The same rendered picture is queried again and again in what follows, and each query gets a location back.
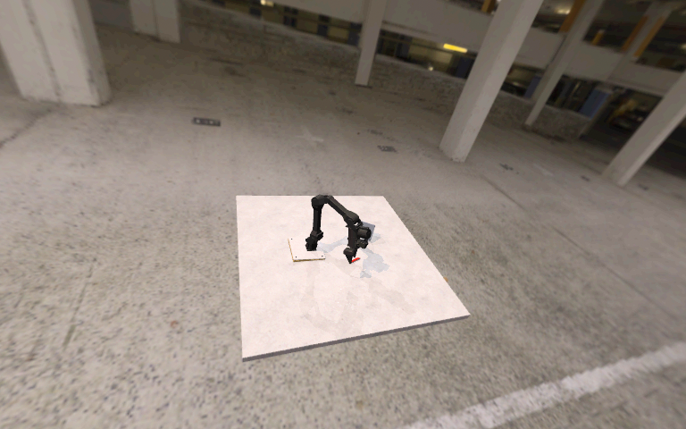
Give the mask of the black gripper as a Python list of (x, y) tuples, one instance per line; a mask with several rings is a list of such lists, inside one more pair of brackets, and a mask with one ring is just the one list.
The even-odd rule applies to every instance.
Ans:
[(345, 249), (343, 250), (343, 254), (346, 256), (347, 261), (348, 261), (350, 264), (352, 263), (352, 258), (353, 258), (353, 257), (356, 257), (356, 252), (357, 252), (357, 250), (360, 248), (360, 247), (358, 247), (358, 246), (355, 247), (355, 242), (356, 242), (357, 238), (359, 239), (359, 237), (349, 237), (349, 236), (348, 236), (348, 237), (347, 237), (347, 239), (348, 239), (347, 247), (349, 247), (349, 248), (345, 248)]

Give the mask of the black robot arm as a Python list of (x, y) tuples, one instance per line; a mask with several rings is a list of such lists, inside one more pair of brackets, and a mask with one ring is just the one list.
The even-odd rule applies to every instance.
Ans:
[[(343, 207), (332, 195), (318, 195), (311, 199), (312, 208), (314, 209), (314, 220), (313, 229), (310, 236), (305, 239), (305, 247), (307, 251), (316, 251), (317, 241), (323, 238), (323, 231), (321, 231), (321, 219), (322, 219), (322, 208), (324, 204), (330, 205), (335, 211), (337, 211), (344, 219), (347, 224), (345, 227), (348, 228), (349, 237), (359, 237), (355, 242), (355, 247), (360, 247), (365, 249), (368, 245), (368, 239), (370, 239), (372, 232), (369, 227), (364, 227), (362, 221), (360, 220), (358, 214), (347, 210)], [(358, 225), (355, 225), (358, 223)], [(363, 238), (364, 240), (360, 240)]]

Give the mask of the grey sloped panel with hole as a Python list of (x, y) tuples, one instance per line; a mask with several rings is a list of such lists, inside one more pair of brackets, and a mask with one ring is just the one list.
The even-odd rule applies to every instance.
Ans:
[[(362, 226), (364, 226), (364, 227), (369, 227), (369, 229), (371, 230), (372, 235), (373, 235), (375, 225), (374, 225), (374, 224), (370, 224), (370, 223), (366, 223), (366, 222), (363, 222), (363, 221), (362, 221), (362, 223), (364, 224), (364, 225), (362, 225)], [(371, 235), (370, 239), (368, 239), (368, 240), (371, 240), (371, 239), (372, 239), (372, 235)]]

